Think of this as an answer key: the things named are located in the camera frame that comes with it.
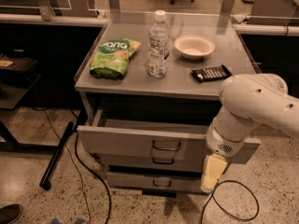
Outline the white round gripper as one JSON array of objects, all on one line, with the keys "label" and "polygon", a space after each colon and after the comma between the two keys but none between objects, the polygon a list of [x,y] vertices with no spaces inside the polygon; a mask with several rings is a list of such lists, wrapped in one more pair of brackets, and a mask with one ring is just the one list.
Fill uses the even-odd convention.
[{"label": "white round gripper", "polygon": [[216,153],[206,155],[201,177],[201,190],[210,193],[227,167],[228,162],[224,157],[233,157],[243,147],[244,141],[223,138],[211,124],[206,133],[206,144],[209,150]]}]

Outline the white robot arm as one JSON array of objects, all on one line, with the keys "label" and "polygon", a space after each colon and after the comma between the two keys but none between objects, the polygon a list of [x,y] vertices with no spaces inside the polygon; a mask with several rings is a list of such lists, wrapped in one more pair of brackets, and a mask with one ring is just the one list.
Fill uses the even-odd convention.
[{"label": "white robot arm", "polygon": [[221,110],[206,133],[211,151],[205,157],[201,190],[210,193],[227,167],[227,158],[243,147],[246,137],[262,124],[299,138],[299,99],[288,94],[275,74],[234,75],[220,87]]}]

